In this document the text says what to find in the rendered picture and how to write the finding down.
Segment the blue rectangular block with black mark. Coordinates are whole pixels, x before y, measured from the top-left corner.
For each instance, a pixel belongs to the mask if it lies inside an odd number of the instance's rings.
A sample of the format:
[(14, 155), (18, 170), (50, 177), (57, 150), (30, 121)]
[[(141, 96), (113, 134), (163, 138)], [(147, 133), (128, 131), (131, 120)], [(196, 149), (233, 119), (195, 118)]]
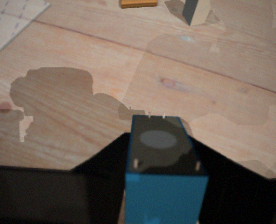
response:
[(132, 116), (125, 224), (197, 224), (208, 177), (179, 117)]

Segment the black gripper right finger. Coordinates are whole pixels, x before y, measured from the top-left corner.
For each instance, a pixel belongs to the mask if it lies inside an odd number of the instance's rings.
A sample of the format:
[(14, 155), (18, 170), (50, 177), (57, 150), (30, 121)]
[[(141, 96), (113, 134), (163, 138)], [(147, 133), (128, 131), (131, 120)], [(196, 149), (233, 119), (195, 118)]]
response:
[(189, 137), (209, 176), (199, 224), (276, 224), (276, 178), (268, 179)]

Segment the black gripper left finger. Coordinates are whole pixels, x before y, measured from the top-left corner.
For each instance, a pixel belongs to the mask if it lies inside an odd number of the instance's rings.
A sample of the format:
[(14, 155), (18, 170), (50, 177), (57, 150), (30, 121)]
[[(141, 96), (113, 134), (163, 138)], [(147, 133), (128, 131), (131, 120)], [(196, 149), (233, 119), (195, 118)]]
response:
[(129, 140), (123, 133), (71, 170), (0, 165), (0, 217), (118, 224)]

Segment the orange flat bar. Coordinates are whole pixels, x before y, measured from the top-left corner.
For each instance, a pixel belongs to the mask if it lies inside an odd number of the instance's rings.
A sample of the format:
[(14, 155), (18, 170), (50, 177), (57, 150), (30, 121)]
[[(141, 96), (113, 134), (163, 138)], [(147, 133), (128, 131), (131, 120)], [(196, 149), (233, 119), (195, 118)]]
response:
[(121, 0), (121, 8), (153, 7), (157, 0)]

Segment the white patterned sheet of paper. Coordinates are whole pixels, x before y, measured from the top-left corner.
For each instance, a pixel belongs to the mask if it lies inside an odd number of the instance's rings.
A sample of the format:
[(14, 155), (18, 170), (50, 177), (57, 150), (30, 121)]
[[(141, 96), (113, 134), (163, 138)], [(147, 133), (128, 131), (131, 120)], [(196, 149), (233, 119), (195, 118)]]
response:
[(49, 7), (44, 0), (0, 0), (0, 52)]

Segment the cream block with dark side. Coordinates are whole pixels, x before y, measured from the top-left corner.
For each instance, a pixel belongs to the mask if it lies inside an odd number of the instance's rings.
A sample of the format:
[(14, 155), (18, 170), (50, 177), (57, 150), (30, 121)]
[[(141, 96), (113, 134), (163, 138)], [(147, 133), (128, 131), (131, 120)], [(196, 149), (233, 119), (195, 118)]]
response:
[(186, 0), (182, 15), (189, 26), (203, 24), (206, 21), (214, 0)]

